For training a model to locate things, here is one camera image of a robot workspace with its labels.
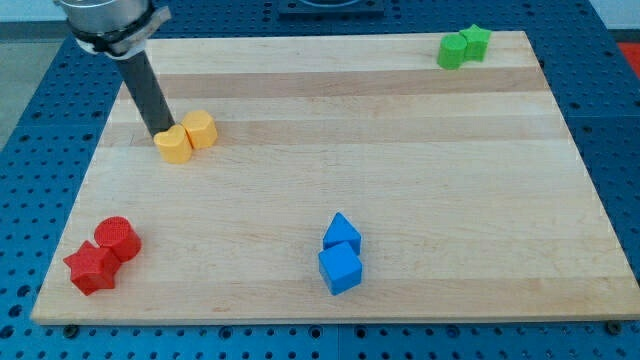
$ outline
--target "blue pegboard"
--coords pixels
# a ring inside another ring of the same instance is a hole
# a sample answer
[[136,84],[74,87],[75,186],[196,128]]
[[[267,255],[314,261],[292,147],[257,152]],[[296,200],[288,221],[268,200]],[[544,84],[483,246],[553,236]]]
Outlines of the blue pegboard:
[[[636,277],[640,85],[586,0],[387,0],[384,16],[280,20],[275,1],[162,1],[156,37],[525,30]],[[29,320],[121,85],[67,39],[0,154],[0,359],[640,359],[640,323],[61,327]]]

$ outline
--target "blue block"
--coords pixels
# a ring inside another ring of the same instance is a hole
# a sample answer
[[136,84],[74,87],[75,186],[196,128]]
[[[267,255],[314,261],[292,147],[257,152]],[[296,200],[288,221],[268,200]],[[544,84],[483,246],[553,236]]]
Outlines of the blue block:
[[318,254],[320,274],[332,295],[351,289],[362,281],[362,263],[348,243],[340,243]]
[[356,255],[360,255],[360,243],[362,242],[362,235],[351,225],[341,213],[336,213],[329,225],[329,229],[324,234],[322,239],[322,248],[327,250],[342,242],[348,242],[355,251]]

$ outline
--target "wood grain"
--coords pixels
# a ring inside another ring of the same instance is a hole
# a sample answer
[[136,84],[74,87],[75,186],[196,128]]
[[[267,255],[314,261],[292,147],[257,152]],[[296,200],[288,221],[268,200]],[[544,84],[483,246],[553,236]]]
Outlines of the wood grain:
[[[123,89],[32,318],[41,324],[630,319],[640,289],[531,47],[438,70],[442,34],[154,40],[177,118],[216,146],[163,163]],[[322,235],[364,235],[363,283],[329,295]],[[61,259],[111,215],[141,235],[117,288]]]

